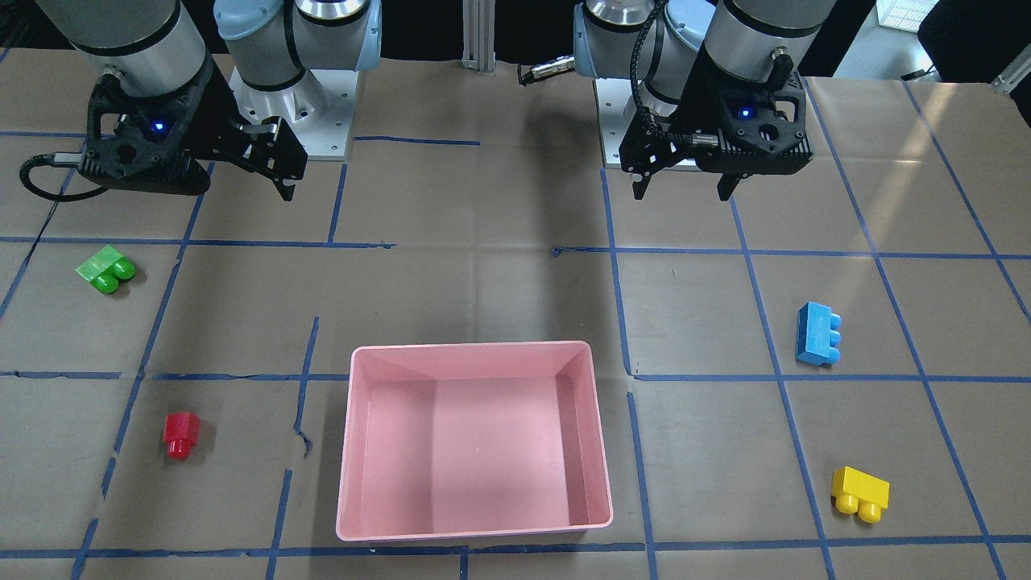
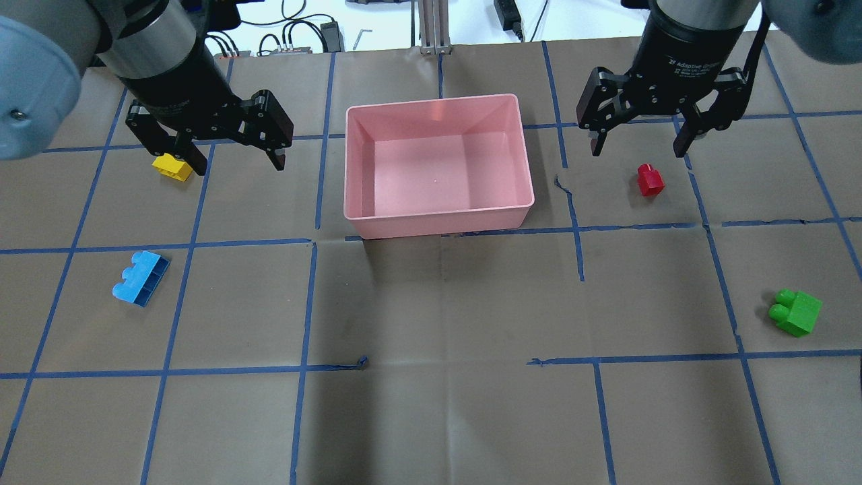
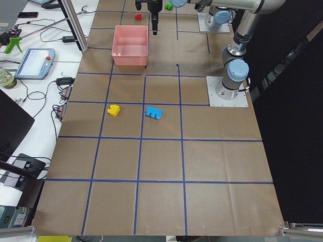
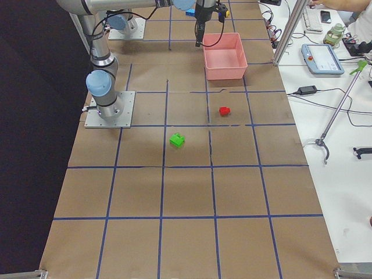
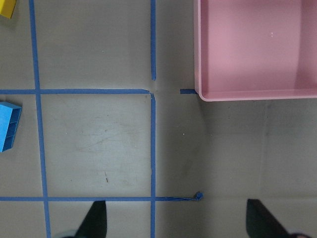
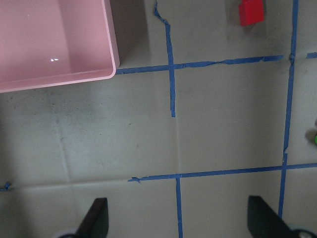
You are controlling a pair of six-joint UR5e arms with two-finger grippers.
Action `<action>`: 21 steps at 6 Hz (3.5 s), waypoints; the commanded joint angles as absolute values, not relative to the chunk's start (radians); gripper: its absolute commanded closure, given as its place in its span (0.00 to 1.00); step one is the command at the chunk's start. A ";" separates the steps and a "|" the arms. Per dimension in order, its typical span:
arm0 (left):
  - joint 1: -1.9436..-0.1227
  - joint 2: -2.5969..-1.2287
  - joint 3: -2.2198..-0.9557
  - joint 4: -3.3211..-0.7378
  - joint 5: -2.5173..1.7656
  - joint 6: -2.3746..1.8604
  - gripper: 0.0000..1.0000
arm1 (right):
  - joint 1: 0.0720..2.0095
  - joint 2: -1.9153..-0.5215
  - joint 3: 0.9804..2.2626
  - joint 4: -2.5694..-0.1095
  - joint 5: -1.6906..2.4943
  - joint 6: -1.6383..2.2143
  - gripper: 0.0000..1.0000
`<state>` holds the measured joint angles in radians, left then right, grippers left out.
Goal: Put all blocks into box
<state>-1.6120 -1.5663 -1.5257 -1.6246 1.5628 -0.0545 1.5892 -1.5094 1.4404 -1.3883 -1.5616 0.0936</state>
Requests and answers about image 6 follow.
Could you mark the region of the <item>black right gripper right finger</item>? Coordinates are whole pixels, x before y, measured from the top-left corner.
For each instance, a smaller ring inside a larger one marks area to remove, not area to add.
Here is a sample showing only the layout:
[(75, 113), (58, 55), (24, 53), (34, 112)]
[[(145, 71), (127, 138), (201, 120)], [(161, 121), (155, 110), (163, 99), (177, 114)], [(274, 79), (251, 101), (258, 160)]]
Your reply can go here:
[(260, 196), (248, 198), (248, 230), (253, 238), (299, 238)]

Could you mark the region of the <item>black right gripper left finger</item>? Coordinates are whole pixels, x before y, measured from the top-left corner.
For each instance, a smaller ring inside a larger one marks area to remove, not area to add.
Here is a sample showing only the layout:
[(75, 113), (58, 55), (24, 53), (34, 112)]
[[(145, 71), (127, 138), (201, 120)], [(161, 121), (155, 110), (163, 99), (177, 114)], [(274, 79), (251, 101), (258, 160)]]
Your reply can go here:
[(96, 198), (75, 232), (77, 238), (106, 238), (109, 230), (107, 198)]

